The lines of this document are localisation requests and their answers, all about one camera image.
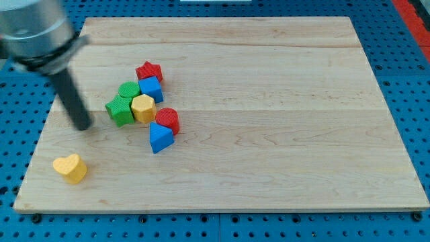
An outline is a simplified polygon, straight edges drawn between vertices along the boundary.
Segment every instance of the yellow heart block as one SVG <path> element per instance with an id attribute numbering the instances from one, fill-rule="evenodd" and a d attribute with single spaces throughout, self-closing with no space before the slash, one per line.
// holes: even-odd
<path id="1" fill-rule="evenodd" d="M 87 166 L 78 154 L 59 157 L 52 162 L 52 166 L 70 184 L 79 183 L 87 173 Z"/>

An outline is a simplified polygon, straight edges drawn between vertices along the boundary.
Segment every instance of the blue block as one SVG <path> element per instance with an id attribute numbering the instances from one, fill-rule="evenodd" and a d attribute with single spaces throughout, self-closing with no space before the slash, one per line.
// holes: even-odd
<path id="1" fill-rule="evenodd" d="M 159 151 L 173 144 L 173 131 L 170 128 L 161 126 L 160 124 L 151 122 L 149 124 L 149 143 L 153 148 L 153 153 L 157 154 Z"/>
<path id="2" fill-rule="evenodd" d="M 155 103 L 163 101 L 163 91 L 157 77 L 149 77 L 139 80 L 140 92 L 152 97 Z"/>

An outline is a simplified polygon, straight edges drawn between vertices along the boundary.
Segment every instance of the green cross block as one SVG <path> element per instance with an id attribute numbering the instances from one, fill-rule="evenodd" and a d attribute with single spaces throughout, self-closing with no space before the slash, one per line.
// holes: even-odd
<path id="1" fill-rule="evenodd" d="M 131 104 L 131 97 L 116 95 L 110 103 L 105 105 L 109 117 L 115 121 L 116 126 L 121 127 L 125 124 L 134 123 L 132 110 L 130 109 Z"/>
<path id="2" fill-rule="evenodd" d="M 139 84 L 133 81 L 127 81 L 121 84 L 120 88 L 118 88 L 118 93 L 121 97 L 137 97 L 140 95 Z"/>

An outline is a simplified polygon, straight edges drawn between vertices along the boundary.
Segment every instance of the yellow hexagon block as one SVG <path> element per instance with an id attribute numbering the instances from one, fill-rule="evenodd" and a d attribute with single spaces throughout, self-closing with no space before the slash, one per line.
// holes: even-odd
<path id="1" fill-rule="evenodd" d="M 79 183 L 87 173 L 87 166 L 78 154 L 57 158 L 52 166 L 70 184 Z"/>
<path id="2" fill-rule="evenodd" d="M 133 98 L 132 111 L 134 118 L 144 124 L 153 121 L 157 114 L 154 99 L 146 94 Z"/>

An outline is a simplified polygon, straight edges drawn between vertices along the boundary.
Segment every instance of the wooden cutting board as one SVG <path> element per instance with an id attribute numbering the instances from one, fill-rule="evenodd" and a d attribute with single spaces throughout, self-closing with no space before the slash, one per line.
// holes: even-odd
<path id="1" fill-rule="evenodd" d="M 422 210 L 427 197 L 347 17 L 88 18 L 71 62 L 95 123 L 78 132 L 56 99 L 15 209 L 22 213 Z M 178 110 L 154 155 L 148 125 L 104 105 L 145 60 Z M 63 182 L 52 161 L 78 153 Z"/>

